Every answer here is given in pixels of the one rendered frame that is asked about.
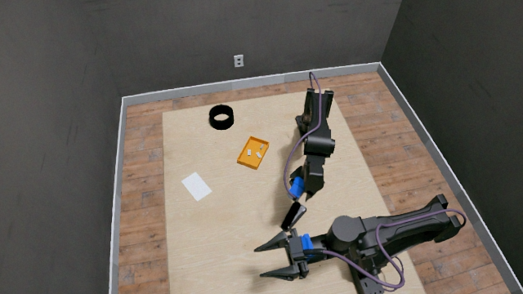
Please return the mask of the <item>white sheet of paper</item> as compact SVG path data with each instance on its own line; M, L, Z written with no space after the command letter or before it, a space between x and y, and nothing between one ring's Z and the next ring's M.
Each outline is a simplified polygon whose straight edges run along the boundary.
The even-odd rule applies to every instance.
M199 201L201 198L212 192L196 172L185 178L182 183L190 191L196 201Z

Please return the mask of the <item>black short cylinder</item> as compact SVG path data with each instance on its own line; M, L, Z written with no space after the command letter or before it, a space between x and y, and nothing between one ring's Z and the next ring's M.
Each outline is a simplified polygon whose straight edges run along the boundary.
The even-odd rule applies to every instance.
M216 120L215 117L220 114L226 114L229 117L224 120ZM216 130L226 130L234 124L234 111L229 105L215 105L208 113L211 126Z

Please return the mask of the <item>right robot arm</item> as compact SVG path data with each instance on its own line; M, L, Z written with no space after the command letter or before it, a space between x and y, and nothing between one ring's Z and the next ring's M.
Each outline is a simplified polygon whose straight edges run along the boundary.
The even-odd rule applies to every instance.
M334 91L325 90L324 93L319 94L315 92L314 88L307 88L306 95L306 107L304 103L303 113L296 116L296 121L302 136L304 136L307 132L316 128L321 119L320 127L303 139L303 155L306 155L303 164L305 168L304 187L309 191L316 192L324 188L323 165L325 165L325 159L330 158L333 154L336 144L336 141L331 139L331 129L329 129L327 122ZM308 98L308 96L311 98ZM321 101L320 115L319 100Z

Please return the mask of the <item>orange shallow tray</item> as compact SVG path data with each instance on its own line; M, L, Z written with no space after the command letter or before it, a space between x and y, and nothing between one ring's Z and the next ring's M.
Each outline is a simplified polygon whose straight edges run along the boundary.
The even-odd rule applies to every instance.
M264 146L262 149L260 149L262 144L264 144ZM268 145L268 147L267 147L267 145ZM269 148L268 141L256 138L254 136L250 136L248 138L248 141L246 142L244 148L242 149L240 155L237 158L237 163L257 170L266 151L268 150L268 148ZM251 155L248 155L248 149L251 150ZM264 151L265 151L265 153L264 153ZM257 154L256 154L257 152L259 152L259 154L261 155L260 158L257 156ZM259 160L260 160L260 162L259 162ZM252 165L249 165L249 163ZM254 167L254 166L256 166L256 167Z

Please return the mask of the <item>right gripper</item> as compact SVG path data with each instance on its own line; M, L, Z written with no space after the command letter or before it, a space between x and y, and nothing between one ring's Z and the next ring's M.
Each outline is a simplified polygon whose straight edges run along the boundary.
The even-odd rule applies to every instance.
M308 199L312 198L317 192L311 192L307 190L304 187L304 175L305 175L305 168L303 166L298 167L293 173L290 174L290 177L292 179L289 181L289 184L291 185L290 192L297 196L298 198L302 194L302 192L305 190L306 193L306 199L305 202L308 201Z

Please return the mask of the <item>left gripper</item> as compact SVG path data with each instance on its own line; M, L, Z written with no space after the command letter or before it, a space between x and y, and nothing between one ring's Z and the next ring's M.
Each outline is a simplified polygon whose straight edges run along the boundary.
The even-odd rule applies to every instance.
M310 258L310 260L309 260L309 258L305 258L305 259L301 259L301 260L293 259L292 254L290 252L288 239L290 239L291 236L293 236L293 237L298 236L297 229L291 228L291 229L289 229L289 233L290 233L290 235L288 235L288 237L286 239L287 234L284 232L284 230L282 230L276 236L274 236L271 240L269 240L267 243L264 243L260 247L257 247L254 249L254 252L265 252L265 251L284 248L287 258L288 258L289 266L260 274L259 276L261 278L279 278L279 279L287 280L290 282L292 282L295 278L298 278L298 276L299 276L299 279L304 279L309 274L309 269L308 269L309 264L327 260L326 254L323 254L323 255L305 254L305 256L308 256ZM302 237L302 235L300 235L300 236ZM324 243L324 237L322 235L310 237L309 234L303 234L302 244L303 244L304 249L322 248L325 251L327 251L327 247L322 247L321 243ZM271 244L274 244L274 245L271 245ZM285 275L293 275L293 276L285 276Z

